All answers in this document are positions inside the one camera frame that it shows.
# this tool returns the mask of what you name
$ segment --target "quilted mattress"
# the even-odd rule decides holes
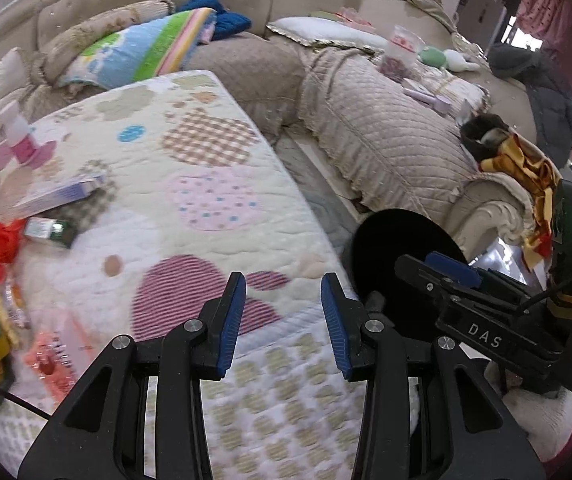
[[[45,182],[95,169],[108,175],[93,202],[62,211],[82,231],[70,251],[22,248],[16,273],[37,328],[48,308],[63,306],[97,350],[120,333],[161,336],[239,270],[248,282],[243,335],[226,379],[203,383],[215,478],[350,478],[365,388],[337,370],[320,306],[325,272],[338,272],[345,290],[348,282],[296,184],[213,73],[105,92],[35,127],[56,150],[35,171],[7,165],[0,218]],[[13,393],[51,412],[20,352],[14,369]],[[155,398],[152,383],[148,474]],[[0,462],[11,473],[43,423],[2,406]]]

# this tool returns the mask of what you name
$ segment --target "metal screw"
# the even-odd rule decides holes
[[[381,332],[384,330],[384,324],[377,319],[369,319],[366,322],[365,327],[369,332]]]
[[[112,348],[123,350],[130,344],[130,337],[127,335],[118,335],[112,340]]]
[[[444,350],[452,350],[455,348],[455,342],[447,335],[440,336],[440,338],[437,339],[437,344]]]
[[[203,328],[204,324],[200,319],[189,319],[184,324],[183,327],[186,332],[199,332]]]

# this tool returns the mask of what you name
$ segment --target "colorful blanket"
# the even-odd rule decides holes
[[[110,34],[84,50],[55,86],[77,83],[110,90],[178,72],[215,18],[213,9],[201,7]]]

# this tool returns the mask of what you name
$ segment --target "plastic container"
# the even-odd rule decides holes
[[[17,157],[19,164],[25,164],[37,153],[38,144],[32,136],[32,128],[21,115],[19,103],[13,101],[0,112],[0,120],[6,135],[6,143]]]
[[[396,25],[386,45],[379,71],[387,78],[401,83],[417,63],[417,54],[425,47],[426,44],[419,36]]]

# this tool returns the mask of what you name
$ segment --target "plaid heart pattern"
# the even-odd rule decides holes
[[[162,137],[163,149],[176,160],[193,166],[243,164],[247,148],[259,139],[243,121],[208,115],[203,108],[189,112]]]
[[[80,233],[88,231],[111,202],[117,197],[117,184],[110,167],[101,160],[89,160],[77,172],[77,175],[103,172],[106,175],[106,184],[95,190],[88,198],[77,202],[50,209],[43,216],[58,220],[67,220],[72,223]]]

